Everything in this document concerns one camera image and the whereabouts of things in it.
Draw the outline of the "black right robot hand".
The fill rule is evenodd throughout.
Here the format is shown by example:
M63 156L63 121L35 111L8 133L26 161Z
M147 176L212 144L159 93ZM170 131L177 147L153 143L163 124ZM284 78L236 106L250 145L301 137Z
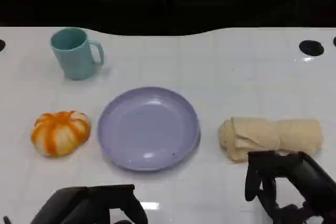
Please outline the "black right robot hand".
M288 179L305 199L301 208L277 204L278 177ZM305 152L249 152L245 199L255 198L273 223L306 223L314 216L323 223L335 223L335 181Z

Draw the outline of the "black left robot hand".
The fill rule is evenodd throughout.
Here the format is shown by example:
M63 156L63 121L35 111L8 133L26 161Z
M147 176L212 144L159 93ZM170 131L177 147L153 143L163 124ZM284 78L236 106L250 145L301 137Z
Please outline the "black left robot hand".
M129 220L118 223L148 223L134 190L134 185L62 188L52 194L31 222L110 223L110 210L120 209Z

